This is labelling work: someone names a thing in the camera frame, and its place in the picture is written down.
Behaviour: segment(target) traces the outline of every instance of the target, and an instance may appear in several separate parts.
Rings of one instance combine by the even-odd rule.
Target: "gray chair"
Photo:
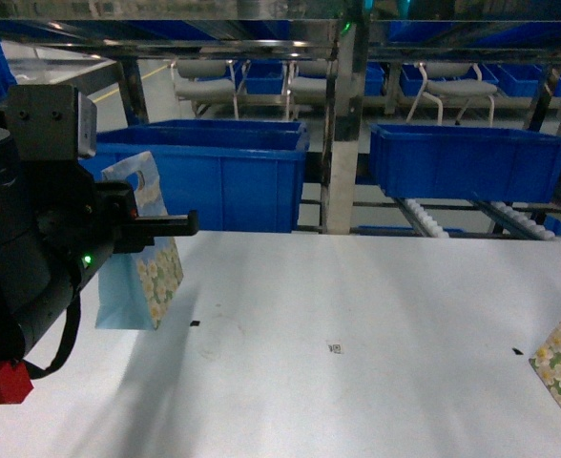
[[[477,64],[448,64],[448,63],[419,63],[418,69],[423,76],[423,85],[419,90],[410,113],[407,115],[405,122],[410,122],[416,111],[416,106],[421,97],[428,98],[437,104],[437,124],[442,125],[444,117],[444,102],[442,97],[461,97],[467,101],[456,117],[455,123],[458,125],[473,98],[487,97],[490,101],[490,110],[488,112],[488,124],[492,127],[494,118],[494,94],[497,87],[494,84],[482,81],[482,72]],[[431,78],[455,78],[465,76],[469,69],[473,68],[476,79],[460,79],[452,81],[431,81]]]
[[[285,118],[297,118],[300,112],[295,103],[296,95],[311,95],[325,99],[328,62],[326,60],[307,60],[300,63],[289,64],[289,78],[285,101]]]
[[[224,78],[229,67],[230,79]],[[175,69],[184,78],[177,82]],[[239,118],[239,104],[236,94],[236,78],[232,61],[225,60],[176,60],[171,65],[171,76],[175,87],[177,101],[191,100],[194,115],[198,116],[199,100],[223,101],[227,99],[234,104],[234,118]]]

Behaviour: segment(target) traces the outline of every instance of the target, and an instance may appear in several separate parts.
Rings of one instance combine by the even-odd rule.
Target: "white conveyor surface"
[[[561,456],[528,363],[561,319],[561,242],[177,241],[160,329],[94,329],[94,279],[66,366],[0,406],[0,457]]]

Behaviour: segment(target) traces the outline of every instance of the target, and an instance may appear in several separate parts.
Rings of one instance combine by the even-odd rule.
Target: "small label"
[[[330,353],[335,353],[337,355],[342,355],[343,354],[342,345],[339,342],[327,343],[327,347],[329,348]]]

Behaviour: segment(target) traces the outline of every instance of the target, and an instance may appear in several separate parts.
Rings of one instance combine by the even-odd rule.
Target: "chair leg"
[[[437,103],[437,125],[441,126],[442,119],[444,118],[444,103],[442,102],[442,99],[430,93],[423,93],[423,97]]]
[[[239,100],[234,94],[234,119],[239,119]]]
[[[469,102],[471,102],[470,98],[467,99],[467,102],[465,102],[465,105],[463,106],[461,111],[456,115],[456,119],[454,120],[454,125],[455,126],[460,126],[461,125],[461,118],[465,114],[465,111],[467,110],[467,108],[469,106]]]
[[[418,92],[418,94],[416,95],[416,98],[414,99],[414,103],[412,103],[412,108],[410,108],[410,113],[407,114],[407,118],[405,119],[405,124],[409,124],[410,121],[412,120],[412,117],[414,116],[414,112],[416,112],[416,106],[418,105],[418,102],[421,100],[421,95],[423,95],[422,91]]]
[[[287,97],[285,98],[284,101],[284,120],[288,121],[289,120],[289,115],[291,111],[291,91],[287,90]]]
[[[295,103],[295,100],[293,101],[293,120],[297,121],[298,117],[300,116],[300,105]]]
[[[488,125],[492,127],[492,121],[494,119],[494,96],[489,95],[488,100],[490,100],[490,111],[488,112]]]

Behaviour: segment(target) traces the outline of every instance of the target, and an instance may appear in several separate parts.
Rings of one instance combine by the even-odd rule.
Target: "metal pole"
[[[124,106],[124,113],[129,126],[149,123],[143,82],[136,59],[119,61],[123,77],[119,78],[119,95]]]
[[[368,40],[369,11],[353,0],[340,31],[329,185],[321,191],[322,228],[327,234],[350,233]]]
[[[384,103],[384,114],[394,115],[397,108],[399,97],[399,79],[402,75],[402,63],[393,62],[388,72],[388,82],[386,83],[386,102]]]
[[[546,113],[550,107],[551,98],[556,91],[558,76],[561,69],[554,69],[547,65],[541,71],[537,91],[530,101],[529,111],[523,129],[526,131],[539,132],[541,125],[546,119]]]

